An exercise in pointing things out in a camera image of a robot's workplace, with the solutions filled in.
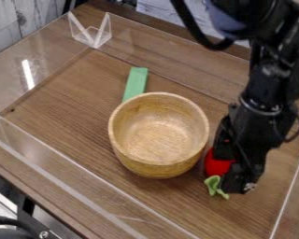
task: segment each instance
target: wooden table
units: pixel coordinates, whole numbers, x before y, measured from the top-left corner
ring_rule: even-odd
[[[85,25],[92,25],[100,21],[103,12],[93,8],[92,3],[80,6],[76,15]],[[57,20],[52,24],[42,31],[65,23]],[[132,49],[123,41],[123,28],[129,29]],[[129,68],[135,64],[149,68],[147,91],[176,93],[202,107],[211,122],[211,145],[215,127],[227,113],[227,104],[246,84],[248,62],[230,54],[210,52],[190,41],[152,32],[144,26],[119,21],[119,18],[113,18],[113,29],[111,43],[101,50],[87,49],[2,112],[4,118],[198,238],[268,238],[299,162],[299,137],[271,151],[259,190],[244,196],[231,195],[226,202],[208,196],[200,163],[187,174],[167,180],[133,175],[116,159],[107,135],[107,122],[121,102]],[[179,51],[167,52],[163,42]],[[16,140],[12,144],[22,148],[17,143],[22,139],[17,135],[10,135],[10,138]],[[97,202],[101,195],[92,177],[77,174],[73,164],[46,154],[34,145],[28,146],[28,156],[62,181],[54,183],[37,174],[1,148],[0,175],[83,237],[129,238],[128,233],[120,234],[108,218],[91,210],[89,201],[79,200],[65,187],[71,183],[80,189],[80,195]],[[109,203],[116,207],[116,215],[123,216],[127,212],[117,206],[120,202],[113,200]],[[159,238],[159,229],[153,232],[151,222],[132,223],[139,223],[144,235]]]

